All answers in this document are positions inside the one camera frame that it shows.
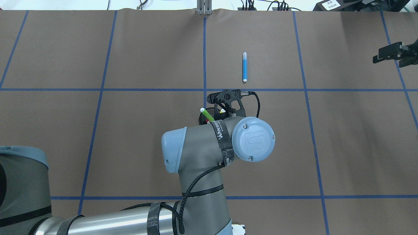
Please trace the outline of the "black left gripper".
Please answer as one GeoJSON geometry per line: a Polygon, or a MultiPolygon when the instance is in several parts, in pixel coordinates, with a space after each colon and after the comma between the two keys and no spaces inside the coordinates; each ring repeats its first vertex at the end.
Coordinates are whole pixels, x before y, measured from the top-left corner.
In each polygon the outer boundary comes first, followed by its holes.
{"type": "Polygon", "coordinates": [[[249,96],[250,92],[240,89],[224,89],[221,92],[215,92],[207,95],[206,101],[214,105],[214,117],[246,117],[246,111],[241,99],[243,96],[249,96]],[[239,104],[239,109],[232,107],[234,101],[239,104]]]}

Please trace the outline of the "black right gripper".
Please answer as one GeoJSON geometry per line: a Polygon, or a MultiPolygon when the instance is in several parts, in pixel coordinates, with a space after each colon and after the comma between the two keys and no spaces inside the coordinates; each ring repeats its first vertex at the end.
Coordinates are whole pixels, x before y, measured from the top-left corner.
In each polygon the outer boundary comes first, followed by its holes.
{"type": "Polygon", "coordinates": [[[400,68],[418,64],[418,39],[412,44],[404,45],[396,42],[378,50],[378,55],[373,56],[372,63],[376,64],[385,60],[399,60],[400,68]]]}

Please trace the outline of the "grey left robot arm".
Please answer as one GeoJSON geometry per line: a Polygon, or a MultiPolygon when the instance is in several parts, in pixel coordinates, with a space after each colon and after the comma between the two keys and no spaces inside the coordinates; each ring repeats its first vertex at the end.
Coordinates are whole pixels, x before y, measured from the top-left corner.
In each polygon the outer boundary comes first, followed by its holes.
{"type": "Polygon", "coordinates": [[[1,146],[2,235],[232,235],[221,168],[238,157],[266,159],[276,135],[265,121],[247,117],[241,99],[257,94],[224,89],[207,96],[213,115],[201,109],[199,126],[163,134],[164,165],[177,173],[182,199],[136,204],[85,217],[54,217],[46,154],[30,146],[1,146]]]}

